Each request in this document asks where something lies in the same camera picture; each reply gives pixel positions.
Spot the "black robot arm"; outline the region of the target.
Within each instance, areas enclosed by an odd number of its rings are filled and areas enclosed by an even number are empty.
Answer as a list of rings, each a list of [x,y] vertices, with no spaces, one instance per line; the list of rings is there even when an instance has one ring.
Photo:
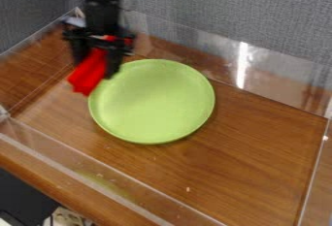
[[[120,25],[120,0],[82,0],[84,25],[62,24],[61,37],[68,42],[77,66],[92,49],[104,51],[103,78],[119,71],[123,57],[132,53],[135,33]]]

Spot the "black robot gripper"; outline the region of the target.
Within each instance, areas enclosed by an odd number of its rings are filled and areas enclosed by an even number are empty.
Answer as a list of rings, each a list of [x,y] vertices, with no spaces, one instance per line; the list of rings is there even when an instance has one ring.
[[[105,51],[103,77],[109,79],[119,71],[123,55],[132,53],[135,34],[120,25],[120,7],[115,1],[84,1],[82,14],[61,21],[61,36],[69,44],[74,65],[93,48]]]

